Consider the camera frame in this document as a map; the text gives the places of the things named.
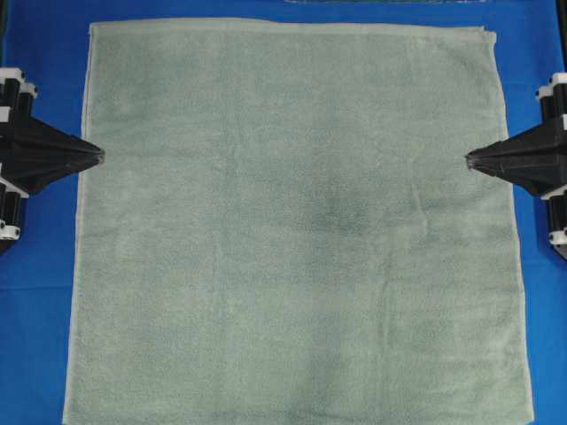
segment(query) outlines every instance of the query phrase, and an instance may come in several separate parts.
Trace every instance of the towel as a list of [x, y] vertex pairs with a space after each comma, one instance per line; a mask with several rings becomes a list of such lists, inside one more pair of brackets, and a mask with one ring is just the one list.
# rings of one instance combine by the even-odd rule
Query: towel
[[482, 28], [90, 28], [68, 425], [524, 424]]

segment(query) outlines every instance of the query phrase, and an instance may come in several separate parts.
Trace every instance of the green towel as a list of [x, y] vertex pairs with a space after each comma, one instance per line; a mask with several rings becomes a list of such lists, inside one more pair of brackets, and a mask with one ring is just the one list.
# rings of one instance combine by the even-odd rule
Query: green towel
[[494, 34], [90, 31], [65, 423], [532, 418]]

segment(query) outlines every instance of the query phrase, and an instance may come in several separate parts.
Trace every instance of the blue surface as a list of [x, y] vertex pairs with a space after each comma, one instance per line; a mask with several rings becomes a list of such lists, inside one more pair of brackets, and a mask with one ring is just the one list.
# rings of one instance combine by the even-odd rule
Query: blue surface
[[[89, 23], [188, 16], [484, 25], [498, 34], [496, 57], [511, 134], [540, 121], [535, 90], [551, 73], [563, 70], [553, 0], [467, 4], [14, 0], [10, 4], [4, 63], [23, 68], [37, 83], [37, 118], [78, 135]], [[76, 177], [70, 177], [31, 199], [22, 240], [0, 257], [0, 424], [61, 423], [76, 187]], [[536, 423], [565, 423], [567, 264], [548, 247], [541, 202], [521, 189], [515, 191], [515, 200]]]

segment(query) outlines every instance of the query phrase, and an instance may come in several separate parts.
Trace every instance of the black plastic part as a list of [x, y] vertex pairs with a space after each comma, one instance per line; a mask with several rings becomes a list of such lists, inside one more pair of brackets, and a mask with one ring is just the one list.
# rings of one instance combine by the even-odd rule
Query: black plastic part
[[30, 93], [20, 93], [18, 98], [18, 112], [29, 116], [32, 113], [34, 96]]
[[6, 185], [0, 183], [0, 220], [4, 214], [4, 193], [6, 193]]
[[567, 131], [555, 117], [503, 142], [470, 152], [467, 166], [541, 195], [567, 184]]
[[2, 220], [6, 226], [19, 227], [19, 201], [21, 196], [17, 192], [6, 192], [4, 194], [4, 208], [2, 210]]
[[559, 21], [559, 34], [561, 36], [561, 48], [563, 50], [563, 63], [567, 71], [567, 1], [557, 0], [557, 19]]
[[13, 78], [6, 78], [2, 87], [2, 106], [15, 108], [18, 104], [19, 81]]
[[0, 123], [2, 176], [26, 193], [39, 193], [51, 182], [100, 164], [104, 157], [94, 144], [22, 111], [11, 110], [9, 121]]

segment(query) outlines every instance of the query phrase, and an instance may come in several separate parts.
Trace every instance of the terry cloth towel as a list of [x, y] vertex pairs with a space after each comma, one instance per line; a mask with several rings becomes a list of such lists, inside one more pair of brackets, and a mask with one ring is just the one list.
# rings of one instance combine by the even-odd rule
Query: terry cloth towel
[[494, 34], [90, 34], [65, 423], [532, 418]]

